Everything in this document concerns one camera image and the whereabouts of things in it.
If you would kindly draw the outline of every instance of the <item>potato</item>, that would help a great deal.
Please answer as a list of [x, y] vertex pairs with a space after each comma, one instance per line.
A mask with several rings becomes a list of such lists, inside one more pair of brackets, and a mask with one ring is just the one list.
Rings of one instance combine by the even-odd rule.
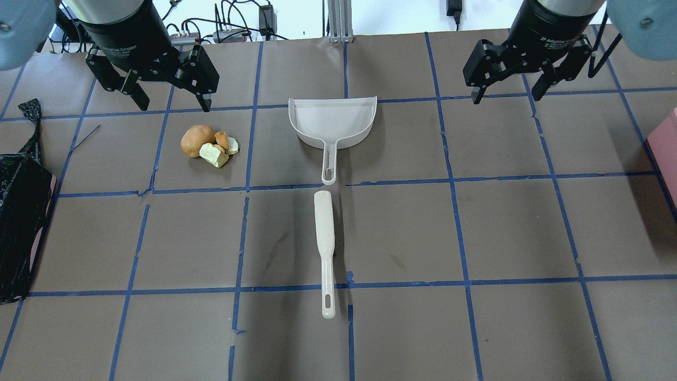
[[188, 157], [200, 156], [200, 147], [204, 143], [214, 143], [214, 130], [208, 125], [198, 124], [189, 128], [181, 138], [181, 151]]
[[214, 137], [216, 138], [216, 142], [219, 143], [219, 146], [222, 146], [225, 150], [230, 148], [228, 144], [228, 135], [226, 135], [225, 132], [219, 131], [214, 134]]

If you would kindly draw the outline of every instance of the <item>white dustpan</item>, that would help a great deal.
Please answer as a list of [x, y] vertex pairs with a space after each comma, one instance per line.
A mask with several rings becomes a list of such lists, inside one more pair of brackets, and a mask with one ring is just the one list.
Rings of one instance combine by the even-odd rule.
[[376, 116], [376, 97], [349, 99], [289, 98], [289, 121], [304, 143], [324, 149], [322, 182], [336, 182], [336, 150], [361, 142]]

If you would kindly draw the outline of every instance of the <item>metal frame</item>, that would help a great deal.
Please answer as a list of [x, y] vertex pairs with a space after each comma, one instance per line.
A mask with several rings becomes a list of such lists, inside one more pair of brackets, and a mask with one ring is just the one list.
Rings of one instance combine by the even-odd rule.
[[353, 8], [351, 0], [328, 0], [329, 42], [353, 42]]

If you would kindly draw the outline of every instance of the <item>blue tape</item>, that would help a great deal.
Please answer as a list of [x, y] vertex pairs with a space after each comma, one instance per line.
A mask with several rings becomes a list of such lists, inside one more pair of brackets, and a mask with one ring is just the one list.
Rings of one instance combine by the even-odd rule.
[[133, 289], [132, 295], [185, 295], [185, 294], [228, 294], [235, 292], [235, 287], [204, 288], [166, 288], [166, 289]]
[[348, 43], [343, 42], [343, 98], [348, 98]]
[[321, 285], [248, 286], [248, 287], [239, 287], [239, 290], [241, 292], [287, 292], [287, 291], [307, 291], [310, 289], [320, 289], [320, 288]]
[[510, 180], [542, 180], [549, 179], [550, 175], [528, 175], [528, 176], [496, 176], [496, 177], [464, 177], [455, 178], [455, 182], [472, 182], [472, 181], [510, 181]]
[[128, 111], [125, 113], [100, 113], [100, 114], [87, 114], [85, 118], [103, 118], [103, 117], [130, 117], [133, 115], [155, 115], [155, 114], [164, 114], [164, 110], [155, 110], [155, 111]]
[[320, 188], [322, 183], [317, 184], [289, 184], [289, 185], [263, 185], [263, 186], [250, 186], [250, 191], [274, 191], [278, 189], [301, 189], [301, 188]]
[[257, 108], [287, 108], [288, 104], [260, 104]]
[[154, 195], [176, 195], [178, 193], [211, 193], [211, 192], [238, 192], [244, 191], [243, 186], [232, 188], [195, 188], [195, 189], [160, 189], [153, 190]]
[[[87, 94], [87, 100], [85, 101], [85, 106], [83, 107], [83, 112], [82, 115], [87, 112], [87, 107], [89, 106], [89, 101], [91, 100], [91, 95], [94, 92], [94, 85], [96, 85], [96, 78], [91, 80], [91, 85], [89, 86], [89, 93]], [[78, 135], [80, 134], [80, 130], [82, 129], [83, 126], [83, 121], [84, 118], [83, 116], [80, 116], [80, 120], [78, 121], [78, 127], [75, 129], [75, 134], [73, 134], [73, 140], [70, 142], [70, 148], [68, 149], [68, 155], [66, 156], [66, 162], [64, 163], [64, 170], [61, 172], [61, 178], [59, 179], [59, 184], [57, 185], [57, 189], [55, 194], [57, 195], [57, 198], [55, 199], [55, 206], [56, 202], [58, 201], [58, 196], [61, 194], [61, 187], [64, 185], [64, 180], [66, 179], [66, 173], [68, 173], [68, 166], [70, 165], [70, 159], [73, 156], [73, 148], [76, 146], [76, 143], [78, 141]]]
[[599, 328], [597, 327], [597, 320], [594, 316], [594, 311], [592, 309], [592, 302], [590, 301], [590, 294], [588, 293], [588, 286], [583, 274], [583, 268], [581, 267], [580, 262], [578, 261], [578, 250], [576, 248], [576, 243], [573, 240], [573, 232], [571, 231], [571, 224], [569, 223], [569, 217], [567, 216], [567, 210], [564, 206], [564, 199], [562, 198], [562, 193], [559, 188], [559, 182], [557, 181], [557, 176], [554, 171], [554, 166], [552, 164], [552, 158], [550, 157], [550, 151], [548, 150], [548, 144], [543, 137], [543, 129], [541, 126], [540, 120], [536, 116], [536, 105], [533, 101], [533, 94], [529, 89], [529, 83], [527, 82], [527, 77], [522, 74], [522, 81], [524, 82], [525, 89], [527, 94], [529, 94], [529, 105], [531, 107], [531, 113], [533, 120], [536, 123], [536, 129], [540, 135], [541, 145], [543, 147], [543, 152], [546, 156], [546, 161], [548, 162], [548, 169], [550, 170], [550, 176], [552, 178], [552, 185], [554, 187], [555, 195], [557, 196], [557, 203], [559, 204], [560, 212], [562, 213], [562, 219], [564, 220], [564, 227], [567, 231], [567, 236], [569, 238], [569, 246], [571, 247], [571, 253], [573, 255], [573, 261], [576, 265], [576, 271], [578, 272], [579, 282], [581, 283], [581, 288], [583, 290], [583, 298], [586, 301], [586, 308], [588, 309], [588, 316], [590, 318], [590, 324], [592, 326], [592, 333], [594, 334], [595, 341], [597, 343], [597, 350], [599, 352], [600, 360], [602, 362], [602, 368], [604, 369], [605, 376], [607, 381], [611, 381], [611, 371], [609, 370], [609, 364], [607, 363], [607, 356], [604, 351], [604, 346], [602, 344], [602, 338], [599, 334]]
[[547, 92], [547, 96], [587, 95], [587, 94], [616, 94], [618, 90], [581, 90], [576, 92]]
[[24, 64], [24, 66], [21, 66], [19, 74], [16, 75], [16, 79], [14, 80], [14, 84], [12, 85], [12, 89], [9, 91], [9, 97], [7, 97], [7, 102], [5, 102], [5, 106], [2, 109], [2, 113], [0, 113], [0, 119], [5, 117], [5, 113], [7, 112], [9, 105], [12, 103], [12, 98], [14, 98], [14, 92], [16, 91], [16, 88], [19, 86], [19, 80], [21, 80], [21, 76], [24, 74], [24, 69], [26, 69], [26, 64]]
[[56, 297], [56, 296], [109, 296], [126, 295], [123, 289], [101, 289], [88, 291], [33, 291], [28, 293], [31, 298]]
[[454, 222], [456, 223], [456, 234], [458, 236], [458, 250], [461, 257], [461, 267], [463, 269], [463, 281], [466, 288], [466, 303], [468, 305], [468, 322], [470, 323], [471, 339], [473, 341], [473, 354], [475, 355], [475, 367], [477, 368], [477, 379], [484, 380], [482, 374], [482, 362], [479, 354], [479, 344], [477, 342], [477, 328], [475, 326], [475, 312], [473, 308], [473, 298], [471, 296], [471, 283], [468, 275], [468, 263], [465, 256], [465, 246], [463, 244], [463, 233], [461, 231], [461, 221], [458, 213], [458, 202], [456, 200], [456, 185], [454, 184], [454, 172], [452, 171], [452, 164], [449, 160], [449, 146], [447, 144], [447, 133], [444, 125], [444, 115], [442, 113], [442, 101], [439, 96], [439, 83], [437, 80], [437, 71], [435, 70], [435, 59], [433, 57], [433, 48], [430, 44], [430, 37], [428, 33], [424, 33], [425, 43], [428, 48], [428, 57], [430, 59], [430, 67], [433, 72], [433, 83], [435, 84], [435, 96], [437, 97], [437, 116], [439, 117], [439, 129], [442, 136], [442, 147], [444, 149], [444, 159], [447, 165], [447, 172], [449, 174], [449, 187], [452, 192], [452, 206], [454, 208]]
[[379, 99], [377, 103], [428, 102], [430, 100], [437, 100], [437, 98], [431, 96], [426, 98]]
[[259, 84], [261, 82], [261, 61], [263, 59], [263, 43], [259, 43], [259, 58], [256, 64], [256, 80], [254, 83], [254, 106], [252, 107], [252, 123], [249, 127], [249, 146], [247, 150], [246, 191], [249, 191], [252, 174], [252, 157], [254, 150], [254, 135], [256, 130], [256, 114], [259, 107]]
[[122, 192], [92, 192], [92, 193], [62, 193], [59, 195], [60, 199], [73, 199], [77, 197], [116, 197], [116, 196], [129, 196], [137, 195], [138, 190], [126, 190]]
[[[584, 277], [586, 282], [618, 282], [618, 281], [660, 281], [677, 279], [677, 274], [650, 275], [609, 275]], [[477, 279], [471, 285], [528, 285], [541, 283], [575, 283], [579, 277], [564, 278], [517, 278], [517, 279]], [[406, 288], [406, 287], [460, 287], [466, 282], [456, 281], [413, 281], [413, 282], [365, 282], [356, 283], [351, 276], [347, 283], [335, 283], [336, 289], [370, 289], [370, 288]], [[287, 285], [287, 286], [244, 286], [244, 287], [204, 287], [204, 288], [171, 288], [171, 289], [133, 289], [132, 295], [179, 295], [179, 294], [228, 294], [235, 292], [292, 292], [321, 289], [322, 285]], [[60, 297], [60, 296], [110, 296], [126, 295], [127, 290], [91, 290], [91, 291], [38, 291], [31, 292], [28, 297]]]
[[7, 359], [7, 352], [9, 351], [9, 345], [12, 343], [12, 338], [14, 337], [14, 331], [16, 330], [16, 325], [19, 322], [19, 316], [21, 315], [21, 309], [24, 307], [24, 301], [19, 300], [18, 305], [16, 306], [16, 311], [14, 311], [14, 320], [12, 320], [12, 326], [9, 327], [9, 333], [7, 334], [7, 340], [5, 340], [5, 346], [2, 350], [2, 356], [0, 356], [0, 372], [5, 366], [5, 360]]
[[80, 144], [84, 143], [85, 140], [87, 140], [87, 138], [90, 137], [90, 136], [94, 133], [94, 131], [96, 131], [96, 130], [99, 129], [99, 128], [101, 128], [101, 125], [100, 125], [100, 124], [97, 125], [96, 127], [94, 127], [94, 129], [91, 130], [91, 131], [89, 132], [89, 134], [87, 134], [87, 136], [85, 136], [85, 138], [83, 138], [82, 140], [80, 140], [80, 142], [79, 142], [78, 144], [75, 144], [75, 147], [72, 148], [72, 151], [75, 151], [76, 148], [80, 147]]
[[131, 265], [129, 273], [129, 281], [127, 282], [127, 292], [125, 294], [125, 303], [123, 305], [123, 313], [120, 317], [120, 325], [118, 326], [118, 336], [115, 340], [115, 349], [113, 350], [113, 360], [110, 363], [110, 373], [108, 374], [108, 381], [113, 381], [115, 378], [115, 369], [118, 363], [118, 356], [120, 354], [120, 344], [123, 340], [123, 333], [125, 331], [125, 322], [127, 321], [127, 311], [129, 310], [129, 300], [131, 299], [132, 289], [134, 287], [134, 278], [136, 277], [136, 269], [139, 264], [139, 251], [144, 242], [144, 233], [146, 232], [146, 222], [148, 221], [148, 211], [150, 204], [146, 204], [144, 208], [144, 216], [141, 219], [141, 227], [139, 228], [139, 239], [136, 243], [136, 251], [134, 253], [134, 260]]
[[242, 208], [242, 230], [240, 232], [240, 255], [238, 256], [238, 274], [235, 281], [235, 300], [233, 302], [233, 325], [232, 329], [238, 329], [238, 315], [240, 312], [240, 288], [242, 287], [242, 267], [244, 265], [244, 244], [247, 234], [247, 214], [249, 213], [249, 196], [244, 198]]
[[670, 279], [677, 279], [677, 274], [608, 275], [604, 277], [586, 277], [586, 282], [665, 281]]
[[355, 318], [353, 305], [348, 304], [348, 363], [350, 381], [355, 381]]
[[162, 127], [160, 128], [160, 137], [158, 138], [158, 146], [155, 149], [155, 161], [153, 162], [153, 172], [150, 174], [150, 180], [148, 181], [148, 190], [153, 191], [155, 189], [155, 175], [158, 172], [160, 167], [160, 155], [162, 154], [162, 143], [165, 141], [165, 130], [167, 129], [167, 120], [169, 119], [169, 111], [171, 110], [171, 101], [174, 98], [174, 89], [172, 86], [169, 90], [169, 99], [167, 100], [167, 107], [165, 108], [165, 117], [162, 118]]
[[231, 345], [228, 351], [228, 381], [233, 381], [233, 369], [235, 369], [235, 346]]
[[675, 92], [677, 91], [677, 87], [647, 87], [644, 89], [621, 89], [621, 91], [623, 93]]
[[531, 285], [547, 283], [573, 283], [580, 281], [578, 277], [569, 278], [533, 278], [533, 279], [479, 279], [471, 281], [473, 285]]

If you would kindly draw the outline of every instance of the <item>black cable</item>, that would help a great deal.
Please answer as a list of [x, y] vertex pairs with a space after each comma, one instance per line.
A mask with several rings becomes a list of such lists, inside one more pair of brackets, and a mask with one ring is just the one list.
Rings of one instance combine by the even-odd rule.
[[[221, 2], [221, 11], [223, 12], [223, 2]], [[219, 31], [222, 28], [222, 23], [221, 23], [221, 16], [219, 15], [219, 8], [216, 6], [216, 3], [214, 3], [214, 19], [218, 21], [216, 23], [216, 41], [217, 43], [221, 43], [221, 36], [219, 35]]]
[[[214, 20], [209, 20], [208, 18], [191, 17], [191, 18], [185, 19], [185, 20], [181, 23], [181, 27], [183, 27], [184, 24], [185, 24], [186, 22], [190, 22], [190, 21], [193, 21], [193, 20], [204, 21], [204, 22], [211, 22], [212, 24], [216, 24], [216, 23], [217, 23], [216, 21], [214, 21]], [[234, 28], [247, 29], [246, 27], [244, 27], [244, 26], [242, 26], [242, 25], [231, 24], [230, 22], [223, 22], [222, 24], [223, 24], [223, 25], [227, 25], [227, 26], [232, 26], [232, 27], [234, 27]], [[259, 33], [261, 32], [259, 29], [249, 28], [249, 30], [250, 30], [250, 31], [259, 32]], [[281, 39], [287, 40], [286, 37], [283, 37], [283, 36], [280, 36], [280, 35], [274, 35], [274, 36], [275, 36], [275, 37], [279, 37], [279, 38], [281, 38]]]
[[78, 46], [78, 50], [77, 50], [76, 53], [80, 53], [81, 51], [83, 51], [83, 36], [82, 36], [82, 33], [80, 32], [80, 28], [78, 28], [78, 24], [75, 23], [75, 18], [73, 17], [73, 15], [68, 10], [68, 7], [66, 7], [65, 5], [63, 5], [63, 7], [64, 7], [63, 10], [66, 11], [66, 13], [68, 14], [68, 17], [70, 18], [70, 21], [73, 23], [73, 26], [75, 26], [75, 31], [78, 33], [78, 40], [79, 40], [78, 42], [80, 43], [80, 45]]
[[170, 5], [170, 6], [169, 6], [169, 10], [168, 10], [167, 13], [165, 13], [165, 15], [162, 17], [162, 21], [165, 21], [165, 20], [167, 19], [167, 17], [169, 17], [169, 14], [172, 12], [173, 9], [174, 9], [174, 7], [173, 7], [172, 5]]
[[51, 45], [51, 52], [56, 53], [56, 49], [54, 48], [54, 41], [51, 40], [51, 38], [47, 38], [49, 40], [49, 44]]
[[324, 36], [324, 0], [322, 0], [322, 35]]
[[167, 28], [167, 30], [169, 30], [170, 26], [173, 26], [176, 29], [176, 33], [181, 34], [181, 31], [179, 30], [179, 27], [176, 26], [176, 24], [167, 24], [167, 26], [165, 28]]
[[192, 21], [186, 22], [186, 24], [185, 24], [185, 31], [188, 32], [188, 33], [190, 34], [190, 31], [188, 30], [188, 23], [191, 23], [191, 24], [193, 24], [193, 25], [195, 26], [195, 29], [198, 30], [198, 39], [201, 39], [201, 38], [202, 38], [202, 33], [200, 32], [200, 28], [198, 28], [198, 25], [197, 25], [196, 23], [192, 22]]
[[604, 63], [609, 59], [609, 56], [611, 55], [611, 52], [616, 48], [616, 45], [618, 45], [619, 42], [621, 42], [621, 39], [623, 39], [623, 36], [621, 36], [620, 33], [616, 35], [616, 38], [613, 39], [613, 42], [611, 42], [611, 45], [609, 45], [609, 48], [607, 48], [607, 51], [604, 52], [602, 55], [602, 58], [599, 60], [599, 64], [597, 66], [594, 65], [595, 57], [592, 55], [590, 57], [590, 66], [588, 67], [588, 78], [593, 78], [597, 72], [604, 66]]
[[[248, 31], [253, 30], [253, 29], [250, 29], [250, 28], [249, 28], [249, 25], [247, 25], [247, 20], [245, 20], [244, 15], [242, 14], [242, 12], [240, 12], [240, 9], [235, 5], [235, 3], [246, 3], [246, 1], [237, 1], [237, 0], [228, 1], [228, 0], [221, 0], [221, 13], [223, 13], [223, 2], [226, 2], [226, 3], [229, 4], [229, 6], [228, 6], [228, 15], [227, 15], [227, 18], [225, 18], [225, 17], [223, 18], [224, 21], [227, 21], [228, 23], [230, 23], [230, 11], [232, 11], [233, 8], [235, 8], [235, 10], [240, 14], [240, 18], [242, 19], [242, 22], [244, 23], [244, 29], [246, 29], [246, 30], [248, 30]], [[252, 35], [251, 35], [251, 33], [249, 33], [249, 41], [252, 41]]]
[[[597, 38], [595, 39], [594, 46], [592, 47], [592, 51], [596, 52], [597, 49], [599, 48], [600, 43], [602, 42], [602, 34], [604, 34], [604, 28], [607, 25], [607, 20], [609, 19], [609, 15], [604, 12], [604, 17], [602, 17], [602, 24], [599, 26], [599, 32], [597, 32]], [[604, 66], [604, 63], [609, 59], [609, 56], [611, 55], [611, 52], [616, 48], [616, 45], [618, 45], [619, 42], [623, 39], [623, 36], [621, 36], [620, 33], [616, 35], [616, 38], [613, 39], [611, 42], [611, 45], [607, 48], [607, 51], [604, 52], [602, 55], [602, 58], [600, 58], [599, 63], [597, 66], [595, 66], [595, 55], [591, 54], [590, 55], [590, 66], [588, 66], [588, 78], [593, 78], [599, 70]]]

